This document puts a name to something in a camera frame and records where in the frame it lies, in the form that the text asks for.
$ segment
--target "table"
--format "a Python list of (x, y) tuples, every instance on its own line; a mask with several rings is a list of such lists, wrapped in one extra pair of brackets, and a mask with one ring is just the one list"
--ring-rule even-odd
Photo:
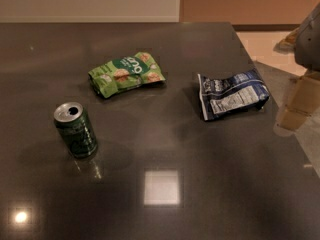
[[(229, 23), (1, 24), (0, 50), (0, 239), (319, 239), (319, 178), (274, 133), (274, 100), (201, 118), (197, 73), (254, 68)], [(166, 84), (96, 96), (88, 71), (138, 51)], [(68, 101), (88, 110), (91, 159), (53, 125)]]

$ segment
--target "can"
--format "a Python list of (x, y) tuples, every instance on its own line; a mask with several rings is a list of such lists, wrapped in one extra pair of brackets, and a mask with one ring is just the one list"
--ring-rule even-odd
[(54, 124), (75, 158), (85, 158), (96, 151), (98, 143), (88, 113), (80, 103), (60, 105), (54, 112)]

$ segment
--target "green snack bag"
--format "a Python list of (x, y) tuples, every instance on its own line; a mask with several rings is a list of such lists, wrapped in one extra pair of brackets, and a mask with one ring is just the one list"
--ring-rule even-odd
[(89, 71), (94, 90), (104, 98), (143, 84), (165, 81), (161, 69), (146, 52), (135, 56), (115, 59)]

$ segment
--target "snack packet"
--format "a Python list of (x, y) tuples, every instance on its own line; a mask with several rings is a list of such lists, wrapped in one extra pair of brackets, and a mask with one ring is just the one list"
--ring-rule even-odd
[(89, 71), (94, 90), (104, 98), (143, 84), (165, 81), (153, 57), (139, 52), (132, 57), (115, 59)]
[(252, 107), (261, 109), (270, 96), (255, 69), (223, 80), (211, 80), (200, 74), (198, 78), (205, 121)]

